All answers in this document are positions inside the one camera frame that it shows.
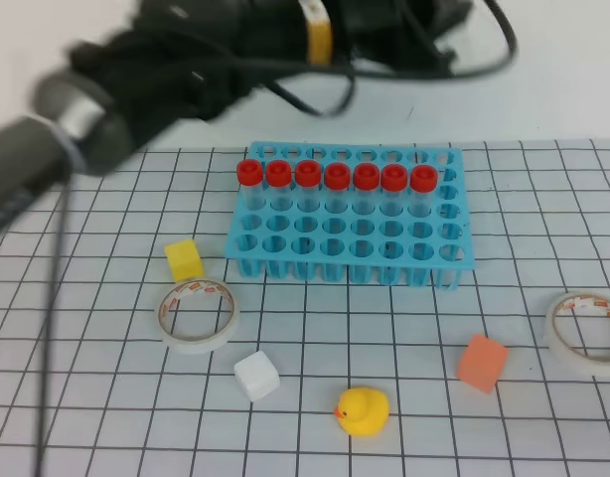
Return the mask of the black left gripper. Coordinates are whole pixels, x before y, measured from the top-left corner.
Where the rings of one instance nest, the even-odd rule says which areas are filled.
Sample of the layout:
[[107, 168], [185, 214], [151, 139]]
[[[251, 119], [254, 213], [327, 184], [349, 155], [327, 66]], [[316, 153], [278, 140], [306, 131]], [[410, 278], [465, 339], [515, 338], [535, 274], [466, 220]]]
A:
[[446, 75], [455, 54], [437, 40], [462, 25], [471, 1], [336, 1], [338, 49], [396, 72]]

